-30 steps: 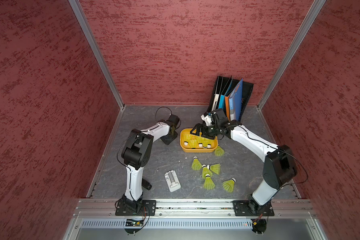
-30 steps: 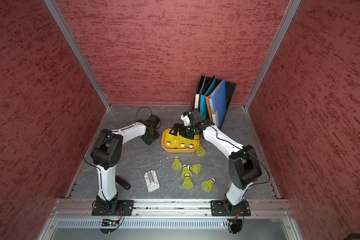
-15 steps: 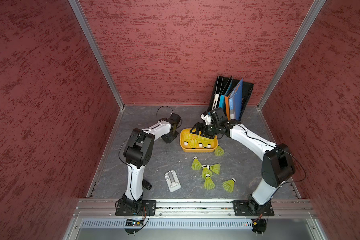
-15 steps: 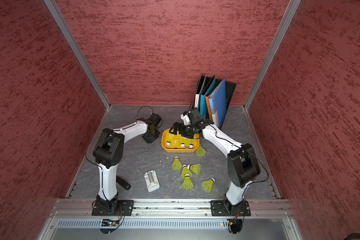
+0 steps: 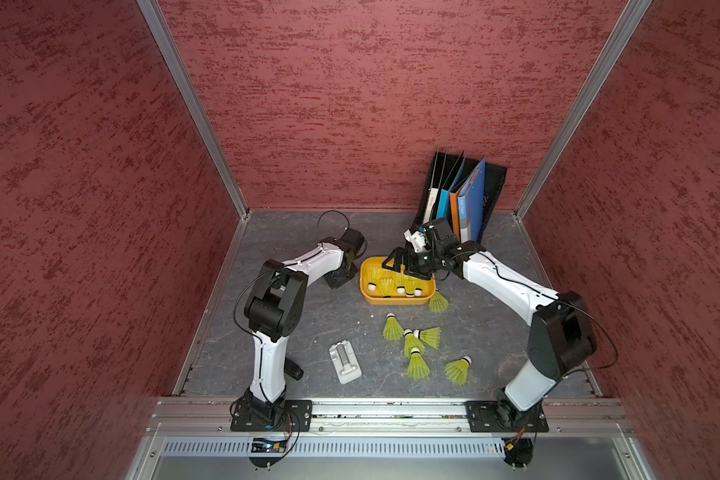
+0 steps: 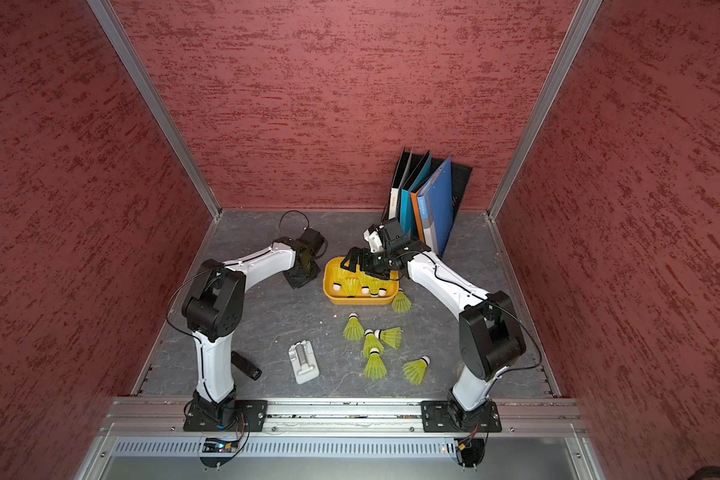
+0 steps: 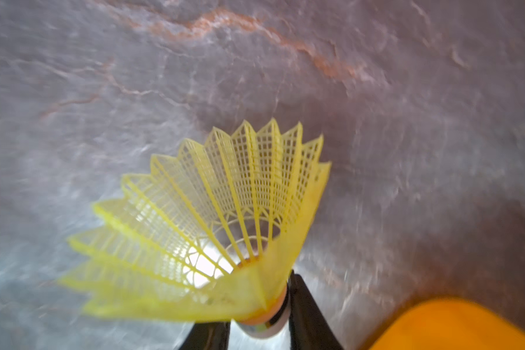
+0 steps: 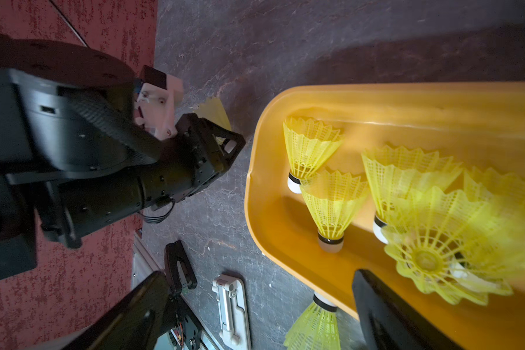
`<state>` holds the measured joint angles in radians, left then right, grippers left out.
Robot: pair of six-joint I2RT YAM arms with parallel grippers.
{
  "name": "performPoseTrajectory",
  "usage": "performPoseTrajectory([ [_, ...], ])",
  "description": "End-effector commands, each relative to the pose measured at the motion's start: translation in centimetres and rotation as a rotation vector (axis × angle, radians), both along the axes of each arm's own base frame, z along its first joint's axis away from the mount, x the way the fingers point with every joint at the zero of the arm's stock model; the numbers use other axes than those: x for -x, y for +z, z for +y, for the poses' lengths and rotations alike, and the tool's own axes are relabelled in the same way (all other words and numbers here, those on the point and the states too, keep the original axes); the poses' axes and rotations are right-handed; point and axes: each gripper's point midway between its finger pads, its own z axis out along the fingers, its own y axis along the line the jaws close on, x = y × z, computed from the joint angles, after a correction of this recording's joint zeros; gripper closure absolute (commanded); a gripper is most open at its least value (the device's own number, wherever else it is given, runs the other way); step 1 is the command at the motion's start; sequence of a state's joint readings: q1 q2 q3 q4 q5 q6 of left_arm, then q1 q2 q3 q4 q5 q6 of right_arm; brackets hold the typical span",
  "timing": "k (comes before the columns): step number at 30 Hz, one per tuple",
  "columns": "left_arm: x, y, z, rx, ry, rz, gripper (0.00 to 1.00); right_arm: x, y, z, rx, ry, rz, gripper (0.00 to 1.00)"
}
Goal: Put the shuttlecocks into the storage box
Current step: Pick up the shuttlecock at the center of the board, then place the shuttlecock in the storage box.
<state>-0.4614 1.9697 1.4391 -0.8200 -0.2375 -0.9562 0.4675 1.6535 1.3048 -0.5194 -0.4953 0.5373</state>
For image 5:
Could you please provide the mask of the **yellow plastic storage box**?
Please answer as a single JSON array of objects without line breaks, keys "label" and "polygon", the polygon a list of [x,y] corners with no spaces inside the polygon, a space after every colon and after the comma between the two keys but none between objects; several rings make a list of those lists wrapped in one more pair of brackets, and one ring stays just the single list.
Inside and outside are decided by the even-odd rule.
[{"label": "yellow plastic storage box", "polygon": [[382,267],[384,257],[367,258],[360,267],[360,291],[372,305],[424,305],[436,293],[435,279],[422,280]]}]

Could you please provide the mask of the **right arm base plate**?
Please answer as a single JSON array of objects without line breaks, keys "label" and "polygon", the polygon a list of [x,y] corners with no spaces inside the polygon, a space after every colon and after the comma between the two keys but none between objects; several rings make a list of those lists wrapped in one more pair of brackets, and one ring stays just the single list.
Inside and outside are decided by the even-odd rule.
[{"label": "right arm base plate", "polygon": [[508,401],[466,401],[466,418],[472,433],[515,434],[548,433],[549,425],[542,404],[517,410]]}]

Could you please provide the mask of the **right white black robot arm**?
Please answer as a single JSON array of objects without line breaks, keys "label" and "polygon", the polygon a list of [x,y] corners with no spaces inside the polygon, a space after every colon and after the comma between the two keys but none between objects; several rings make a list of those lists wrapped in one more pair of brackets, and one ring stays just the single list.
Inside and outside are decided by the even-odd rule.
[{"label": "right white black robot arm", "polygon": [[529,326],[527,361],[497,394],[496,411],[507,425],[518,422],[597,351],[593,322],[580,295],[531,281],[473,241],[420,252],[397,247],[382,267],[425,280],[448,271],[487,291]]}]

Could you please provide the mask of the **yellow shuttlecock top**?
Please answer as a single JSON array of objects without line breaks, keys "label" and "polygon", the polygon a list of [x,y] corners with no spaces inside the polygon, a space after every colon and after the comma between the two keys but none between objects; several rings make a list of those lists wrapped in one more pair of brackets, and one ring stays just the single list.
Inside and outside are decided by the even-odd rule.
[{"label": "yellow shuttlecock top", "polygon": [[369,291],[373,292],[379,288],[379,285],[384,277],[384,270],[380,266],[371,266],[366,271],[366,287]]}]

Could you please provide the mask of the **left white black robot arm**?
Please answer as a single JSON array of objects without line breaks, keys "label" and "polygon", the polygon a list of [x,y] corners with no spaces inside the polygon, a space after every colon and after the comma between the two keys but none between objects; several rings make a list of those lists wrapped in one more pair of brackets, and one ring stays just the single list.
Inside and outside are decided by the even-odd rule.
[{"label": "left white black robot arm", "polygon": [[274,423],[284,410],[287,344],[300,322],[308,287],[322,278],[332,289],[351,280],[364,244],[362,233],[348,228],[341,237],[327,237],[294,259],[266,261],[253,281],[244,307],[255,344],[245,401],[267,423]]}]

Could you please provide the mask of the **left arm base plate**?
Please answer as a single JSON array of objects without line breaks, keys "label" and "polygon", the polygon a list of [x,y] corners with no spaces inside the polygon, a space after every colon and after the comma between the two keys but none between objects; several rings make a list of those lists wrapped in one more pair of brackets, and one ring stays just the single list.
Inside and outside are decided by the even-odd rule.
[{"label": "left arm base plate", "polygon": [[313,402],[283,400],[275,405],[241,397],[231,408],[232,432],[303,433],[310,430]]}]

